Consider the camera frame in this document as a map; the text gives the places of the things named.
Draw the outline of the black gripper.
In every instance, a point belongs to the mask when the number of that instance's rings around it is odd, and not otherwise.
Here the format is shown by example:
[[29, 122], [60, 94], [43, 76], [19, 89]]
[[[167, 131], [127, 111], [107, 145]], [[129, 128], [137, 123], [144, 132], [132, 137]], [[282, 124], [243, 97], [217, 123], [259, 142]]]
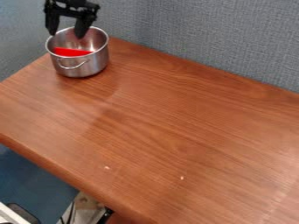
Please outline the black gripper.
[[60, 17], [76, 18], [75, 35], [83, 39], [97, 17], [100, 6], [89, 0], [45, 0], [45, 28], [53, 36], [59, 29]]

